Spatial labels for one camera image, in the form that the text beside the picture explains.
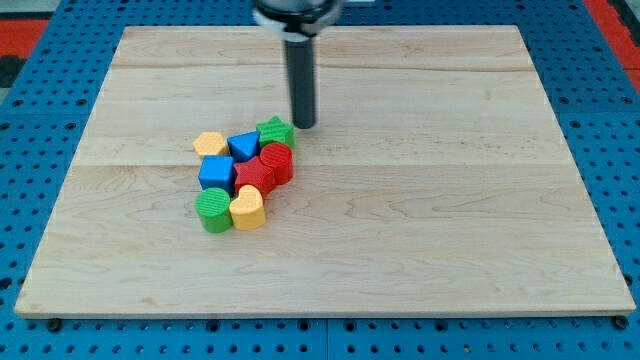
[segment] green block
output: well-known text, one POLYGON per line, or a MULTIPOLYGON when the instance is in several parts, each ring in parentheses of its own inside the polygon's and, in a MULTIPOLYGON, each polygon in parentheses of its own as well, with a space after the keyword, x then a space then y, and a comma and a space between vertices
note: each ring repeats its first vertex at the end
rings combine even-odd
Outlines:
POLYGON ((293 126, 283 123, 277 116, 267 122, 258 123, 256 129, 260 132, 260 148, 272 142, 283 143, 291 149, 296 145, 293 126))
POLYGON ((196 211, 208 232, 221 233, 233 225, 229 194, 220 188, 208 188, 196 198, 196 211))

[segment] green cylinder block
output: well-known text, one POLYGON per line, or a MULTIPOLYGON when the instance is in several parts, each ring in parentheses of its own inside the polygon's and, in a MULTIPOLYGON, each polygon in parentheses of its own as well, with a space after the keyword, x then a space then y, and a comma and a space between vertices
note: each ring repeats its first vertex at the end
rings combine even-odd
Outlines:
POLYGON ((221 233, 233 225, 229 212, 230 204, 229 194, 220 188, 209 188, 198 195, 196 211, 205 230, 221 233))

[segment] black cylindrical rod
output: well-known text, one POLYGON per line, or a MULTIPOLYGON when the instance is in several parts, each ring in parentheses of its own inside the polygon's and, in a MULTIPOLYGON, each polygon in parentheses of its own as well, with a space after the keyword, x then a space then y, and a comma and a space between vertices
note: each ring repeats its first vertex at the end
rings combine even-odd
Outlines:
POLYGON ((302 42, 285 41, 284 48, 293 125, 309 129, 316 123, 313 39, 302 42))

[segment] red block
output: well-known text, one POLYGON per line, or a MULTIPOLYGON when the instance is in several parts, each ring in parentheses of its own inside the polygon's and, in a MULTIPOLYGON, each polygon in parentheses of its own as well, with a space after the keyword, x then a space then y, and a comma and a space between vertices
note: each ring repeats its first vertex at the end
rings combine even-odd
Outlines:
POLYGON ((276 184, 286 184, 293 178, 293 152, 287 145, 279 142, 266 145, 260 151, 260 161, 273 169, 276 184))
POLYGON ((257 156, 244 163, 235 163, 233 167, 237 174, 236 194, 239 193, 241 187, 253 185, 260 191, 262 198, 266 199, 267 195, 276 187, 273 169, 263 164, 257 156))

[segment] yellow hexagon block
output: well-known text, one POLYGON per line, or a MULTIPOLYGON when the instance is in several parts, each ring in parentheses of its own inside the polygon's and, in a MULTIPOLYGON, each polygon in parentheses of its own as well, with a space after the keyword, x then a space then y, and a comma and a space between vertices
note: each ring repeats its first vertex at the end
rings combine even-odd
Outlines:
POLYGON ((229 155, 227 138, 219 132, 203 132, 193 142, 193 149, 200 159, 205 155, 229 155))
POLYGON ((252 185, 245 185, 229 205, 233 226, 238 230, 253 230, 264 225, 267 217, 260 191, 252 185))

